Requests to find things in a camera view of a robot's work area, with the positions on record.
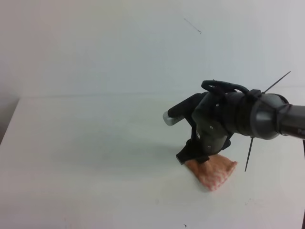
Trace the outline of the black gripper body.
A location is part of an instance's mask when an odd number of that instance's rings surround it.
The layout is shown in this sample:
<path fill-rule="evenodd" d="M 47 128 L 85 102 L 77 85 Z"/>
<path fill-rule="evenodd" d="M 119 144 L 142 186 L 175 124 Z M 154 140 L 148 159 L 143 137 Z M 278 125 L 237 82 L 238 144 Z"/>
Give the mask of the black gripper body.
<path fill-rule="evenodd" d="M 193 96 L 190 117 L 196 137 L 191 139 L 200 154 L 215 155 L 226 149 L 234 134 L 254 139 L 249 121 L 255 102 L 252 91 L 205 92 Z"/>

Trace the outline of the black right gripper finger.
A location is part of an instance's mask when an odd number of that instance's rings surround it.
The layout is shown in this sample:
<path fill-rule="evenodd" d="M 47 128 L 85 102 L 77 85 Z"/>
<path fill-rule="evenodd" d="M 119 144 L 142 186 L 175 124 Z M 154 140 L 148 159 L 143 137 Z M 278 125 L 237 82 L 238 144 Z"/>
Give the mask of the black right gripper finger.
<path fill-rule="evenodd" d="M 202 164 L 202 163 L 204 163 L 204 162 L 206 162 L 208 160 L 209 160 L 209 156 L 207 156 L 207 155 L 201 156 L 201 157 L 196 159 L 198 164 Z"/>

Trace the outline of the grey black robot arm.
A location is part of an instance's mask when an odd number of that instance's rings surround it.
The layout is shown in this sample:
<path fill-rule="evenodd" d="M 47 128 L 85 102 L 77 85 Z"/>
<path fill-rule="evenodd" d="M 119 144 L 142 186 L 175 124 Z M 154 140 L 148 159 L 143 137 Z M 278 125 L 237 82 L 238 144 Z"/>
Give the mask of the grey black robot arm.
<path fill-rule="evenodd" d="M 278 135 L 305 138 L 305 108 L 292 105 L 278 94 L 259 90 L 206 93 L 190 113 L 192 135 L 177 154 L 180 164 L 190 160 L 204 163 L 231 145 L 234 134 L 271 140 Z"/>

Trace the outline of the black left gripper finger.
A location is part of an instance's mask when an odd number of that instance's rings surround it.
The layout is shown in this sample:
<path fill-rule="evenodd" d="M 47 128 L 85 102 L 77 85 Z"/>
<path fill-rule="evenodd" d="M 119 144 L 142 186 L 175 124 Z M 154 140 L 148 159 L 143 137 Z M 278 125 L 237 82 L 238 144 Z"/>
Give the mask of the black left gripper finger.
<path fill-rule="evenodd" d="M 184 148 L 176 155 L 176 159 L 181 165 L 189 160 L 197 158 L 197 143 L 195 140 L 189 139 Z"/>

